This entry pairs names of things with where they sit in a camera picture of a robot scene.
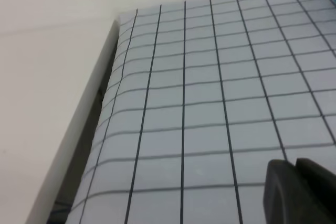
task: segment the black object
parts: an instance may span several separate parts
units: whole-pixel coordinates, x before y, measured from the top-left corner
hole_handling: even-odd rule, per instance
[[[336,175],[307,158],[271,160],[264,210],[267,224],[336,223]]]

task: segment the grid paper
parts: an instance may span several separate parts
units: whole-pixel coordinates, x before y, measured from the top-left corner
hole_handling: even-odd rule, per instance
[[[268,161],[336,173],[333,0],[197,0],[121,15],[67,224],[265,223]]]

